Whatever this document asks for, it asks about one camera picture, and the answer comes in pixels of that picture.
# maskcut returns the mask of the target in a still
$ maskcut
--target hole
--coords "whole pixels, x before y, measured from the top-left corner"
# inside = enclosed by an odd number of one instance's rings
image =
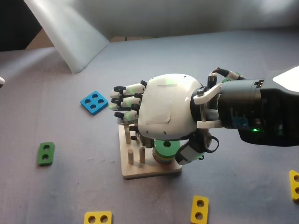
[[[202,214],[200,212],[196,213],[195,217],[197,218],[197,220],[202,220]]]
[[[107,216],[101,216],[100,221],[101,221],[101,223],[106,223],[108,221],[108,217]]]
[[[45,155],[42,156],[42,160],[44,160],[44,161],[48,160],[48,158],[49,158],[49,156],[47,154],[45,154]]]
[[[90,217],[88,218],[88,222],[89,222],[89,223],[94,223],[94,222],[95,222],[95,217],[94,217],[94,216],[90,216]]]
[[[164,145],[166,148],[168,148],[168,147],[171,146],[171,143],[170,143],[170,141],[165,141],[165,142],[163,143],[163,145]]]
[[[49,145],[44,145],[44,146],[43,146],[43,149],[44,149],[45,151],[48,151],[48,150],[50,149],[50,146],[49,146]]]
[[[202,208],[202,207],[204,207],[204,205],[205,205],[205,203],[202,200],[197,201],[197,206],[198,207]]]

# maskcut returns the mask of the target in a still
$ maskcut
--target wooden base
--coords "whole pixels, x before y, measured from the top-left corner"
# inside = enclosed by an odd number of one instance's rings
[[[125,179],[142,178],[148,176],[156,176],[163,174],[171,174],[182,171],[182,166],[174,161],[170,165],[162,165],[153,158],[153,149],[145,148],[145,163],[139,162],[139,148],[142,147],[136,141],[131,144],[126,143],[125,130],[122,125],[119,126],[120,150],[121,150],[121,172]],[[134,164],[128,163],[128,149],[134,151]]]

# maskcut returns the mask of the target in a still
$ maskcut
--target gray fabric surface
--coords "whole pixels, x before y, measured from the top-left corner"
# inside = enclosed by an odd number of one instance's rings
[[[255,146],[237,131],[212,130],[214,154],[181,175],[124,180],[118,125],[108,108],[91,116],[80,100],[109,97],[167,73],[202,83],[216,67],[264,77],[299,64],[299,32],[239,31],[109,44],[80,74],[54,48],[0,53],[0,224],[82,224],[110,210],[115,224],[190,222],[192,197],[210,199],[209,224],[298,224],[288,173],[298,147]],[[56,144],[52,166],[37,165],[41,142]]]

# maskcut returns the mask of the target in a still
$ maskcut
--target blue block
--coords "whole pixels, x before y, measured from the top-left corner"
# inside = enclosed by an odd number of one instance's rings
[[[81,105],[92,115],[96,115],[108,106],[108,101],[98,91],[94,91],[92,94],[81,100]]]

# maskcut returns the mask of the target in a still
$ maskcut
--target yellow block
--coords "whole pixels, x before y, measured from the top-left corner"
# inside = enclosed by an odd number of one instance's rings
[[[293,201],[299,200],[299,173],[290,171],[290,184]]]
[[[209,211],[209,199],[195,195],[192,202],[191,223],[207,224]]]
[[[112,213],[110,211],[89,211],[85,213],[84,224],[112,224]]]

